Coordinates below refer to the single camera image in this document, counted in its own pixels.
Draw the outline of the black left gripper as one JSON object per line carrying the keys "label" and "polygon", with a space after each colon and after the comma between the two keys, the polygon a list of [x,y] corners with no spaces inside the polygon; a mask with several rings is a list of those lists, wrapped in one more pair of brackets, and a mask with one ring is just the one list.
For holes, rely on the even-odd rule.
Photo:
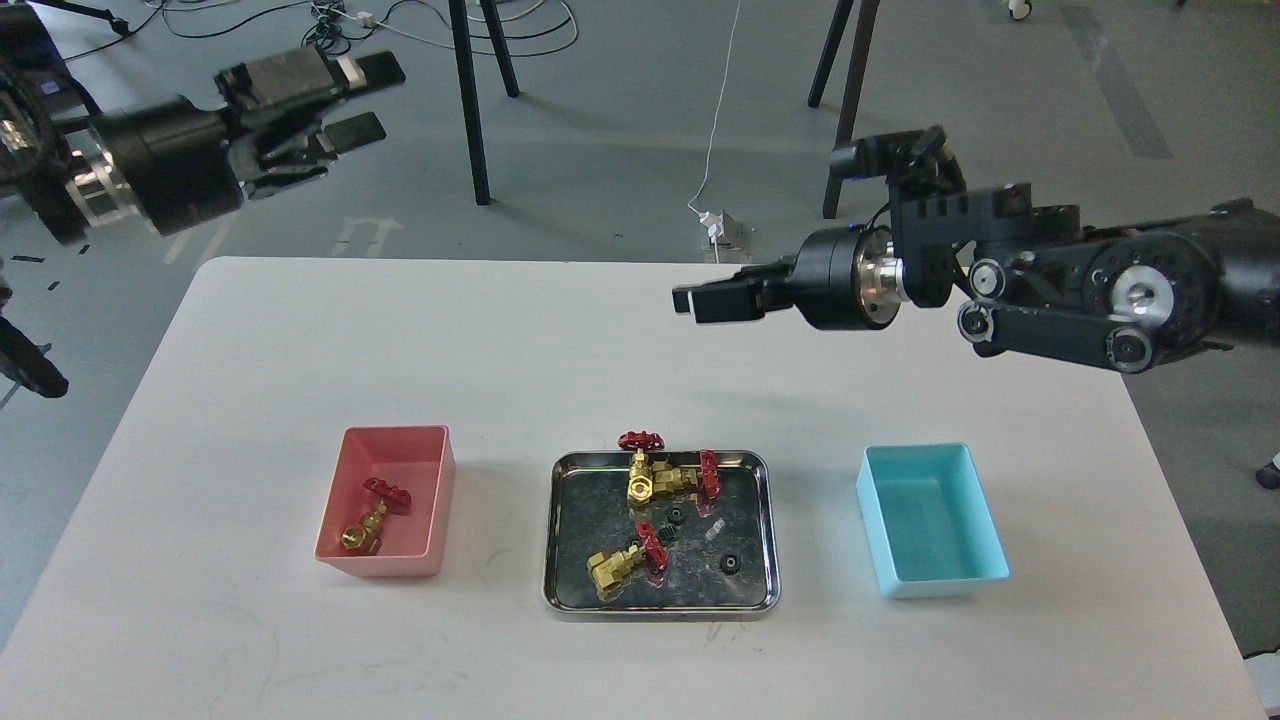
{"label": "black left gripper", "polygon": [[393,51],[334,60],[257,60],[221,70],[216,110],[184,96],[86,118],[65,165],[65,234],[138,215],[172,234],[326,174],[342,154],[381,142],[374,111],[323,127],[342,96],[401,86]]}

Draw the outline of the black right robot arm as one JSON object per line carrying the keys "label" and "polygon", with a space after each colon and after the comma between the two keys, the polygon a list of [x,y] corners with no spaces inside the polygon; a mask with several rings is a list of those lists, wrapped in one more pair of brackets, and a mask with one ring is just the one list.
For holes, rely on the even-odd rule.
{"label": "black right robot arm", "polygon": [[882,331],[902,305],[942,307],[982,357],[1012,351],[1137,374],[1211,348],[1277,345],[1279,224],[1249,199],[1203,215],[1084,227],[1030,186],[969,190],[945,129],[874,135],[829,158],[881,177],[890,223],[818,231],[776,263],[672,291],[700,324],[797,309],[820,331]]}

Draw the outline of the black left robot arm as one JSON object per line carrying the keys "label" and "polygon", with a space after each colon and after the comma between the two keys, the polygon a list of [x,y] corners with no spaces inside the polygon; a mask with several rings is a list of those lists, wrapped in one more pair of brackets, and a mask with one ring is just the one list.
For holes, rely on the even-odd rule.
{"label": "black left robot arm", "polygon": [[3,4],[3,192],[60,243],[143,218],[174,234],[326,174],[385,138],[339,105],[404,82],[393,53],[333,58],[303,46],[220,70],[224,104],[175,96],[104,111],[67,69],[32,3]]}

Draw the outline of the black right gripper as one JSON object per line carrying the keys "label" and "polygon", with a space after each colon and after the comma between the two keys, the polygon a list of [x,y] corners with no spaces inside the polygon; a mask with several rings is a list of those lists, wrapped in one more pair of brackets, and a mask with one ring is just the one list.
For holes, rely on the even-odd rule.
{"label": "black right gripper", "polygon": [[672,288],[677,314],[698,324],[741,323],[791,307],[819,331],[882,331],[910,299],[890,228],[818,231],[780,263]]}

